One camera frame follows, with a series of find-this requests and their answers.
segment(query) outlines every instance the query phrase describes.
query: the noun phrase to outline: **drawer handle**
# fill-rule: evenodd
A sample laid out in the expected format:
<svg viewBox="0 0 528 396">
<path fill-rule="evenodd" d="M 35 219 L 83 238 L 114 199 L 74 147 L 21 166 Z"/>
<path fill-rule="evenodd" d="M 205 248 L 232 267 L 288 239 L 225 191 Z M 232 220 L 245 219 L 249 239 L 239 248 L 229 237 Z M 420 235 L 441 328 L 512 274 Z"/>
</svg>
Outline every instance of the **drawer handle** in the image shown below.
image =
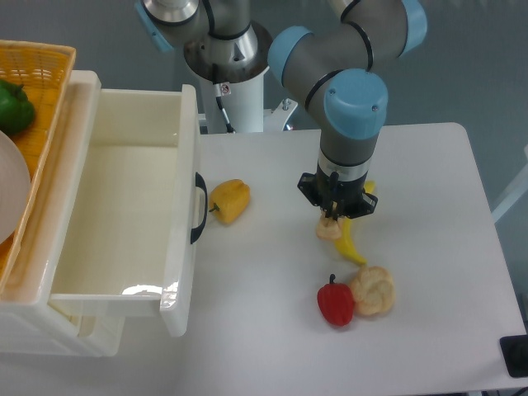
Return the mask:
<svg viewBox="0 0 528 396">
<path fill-rule="evenodd" d="M 191 230 L 191 244 L 196 242 L 198 238 L 201 236 L 201 233 L 204 231 L 204 228 L 205 228 L 205 221 L 207 220 L 207 187 L 205 186 L 204 178 L 198 172 L 196 173 L 195 184 L 198 188 L 203 190 L 203 192 L 205 193 L 205 208 L 204 208 L 204 218 L 201 220 L 200 225 L 198 225 L 196 228 Z"/>
</svg>

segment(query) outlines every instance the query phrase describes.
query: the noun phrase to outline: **wicker basket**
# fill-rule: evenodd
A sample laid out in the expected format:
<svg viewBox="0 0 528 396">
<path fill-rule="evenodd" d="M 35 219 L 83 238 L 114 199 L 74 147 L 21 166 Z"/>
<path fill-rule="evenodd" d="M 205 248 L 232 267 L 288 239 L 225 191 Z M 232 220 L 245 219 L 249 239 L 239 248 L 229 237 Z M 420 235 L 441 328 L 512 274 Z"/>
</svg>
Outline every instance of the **wicker basket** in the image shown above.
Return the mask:
<svg viewBox="0 0 528 396">
<path fill-rule="evenodd" d="M 0 78 L 24 84 L 35 107 L 30 128 L 12 137 L 29 168 L 31 191 L 18 227 L 0 244 L 0 293 L 20 251 L 74 63 L 75 49 L 71 47 L 0 40 Z"/>
</svg>

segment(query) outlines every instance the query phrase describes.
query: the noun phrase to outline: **gray wall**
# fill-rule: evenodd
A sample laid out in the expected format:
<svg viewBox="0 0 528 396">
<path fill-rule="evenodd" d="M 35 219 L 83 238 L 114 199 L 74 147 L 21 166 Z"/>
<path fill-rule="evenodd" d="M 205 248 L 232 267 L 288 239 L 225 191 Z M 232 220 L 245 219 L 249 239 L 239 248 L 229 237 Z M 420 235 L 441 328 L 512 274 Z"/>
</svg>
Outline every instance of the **gray wall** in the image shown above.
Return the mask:
<svg viewBox="0 0 528 396">
<path fill-rule="evenodd" d="M 133 0 L 1 0 L 0 38 L 76 47 L 76 68 L 94 70 L 103 87 L 179 90 L 183 83 L 194 83 L 181 49 L 160 54 L 151 45 L 133 4 Z M 526 163 L 528 2 L 422 0 L 422 4 L 429 20 L 426 42 L 379 71 L 389 88 L 388 124 L 462 124 L 493 203 Z M 292 25 L 323 33 L 337 24 L 324 0 L 253 0 L 252 11 L 253 19 L 273 36 Z M 265 105 L 274 108 L 287 92 L 270 73 L 265 81 Z M 316 127 L 302 110 L 294 125 Z M 471 200 L 460 194 L 460 199 Z M 497 226 L 517 291 L 528 291 L 526 219 L 528 196 Z"/>
</svg>

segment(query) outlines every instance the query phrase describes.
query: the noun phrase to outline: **bread piece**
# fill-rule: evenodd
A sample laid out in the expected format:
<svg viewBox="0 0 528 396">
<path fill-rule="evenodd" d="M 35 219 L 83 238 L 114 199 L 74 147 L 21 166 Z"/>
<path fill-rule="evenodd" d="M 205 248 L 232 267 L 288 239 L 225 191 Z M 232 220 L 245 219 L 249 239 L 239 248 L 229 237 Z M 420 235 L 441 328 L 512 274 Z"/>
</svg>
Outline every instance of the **bread piece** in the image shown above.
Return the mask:
<svg viewBox="0 0 528 396">
<path fill-rule="evenodd" d="M 381 266 L 362 267 L 350 283 L 359 315 L 371 316 L 389 311 L 395 299 L 394 281 Z"/>
<path fill-rule="evenodd" d="M 340 225 L 341 222 L 339 220 L 324 217 L 324 212 L 322 212 L 317 227 L 315 228 L 315 234 L 320 239 L 335 241 L 342 236 Z"/>
</svg>

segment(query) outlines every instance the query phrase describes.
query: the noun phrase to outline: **white bowl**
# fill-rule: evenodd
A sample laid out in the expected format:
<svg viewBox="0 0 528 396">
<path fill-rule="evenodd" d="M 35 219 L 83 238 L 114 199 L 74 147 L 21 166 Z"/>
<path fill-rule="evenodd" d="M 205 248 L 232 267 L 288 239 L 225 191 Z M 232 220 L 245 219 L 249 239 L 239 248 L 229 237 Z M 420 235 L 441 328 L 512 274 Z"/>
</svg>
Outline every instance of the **white bowl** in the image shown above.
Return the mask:
<svg viewBox="0 0 528 396">
<path fill-rule="evenodd" d="M 0 243 L 17 228 L 30 188 L 26 160 L 11 139 L 0 131 Z"/>
</svg>

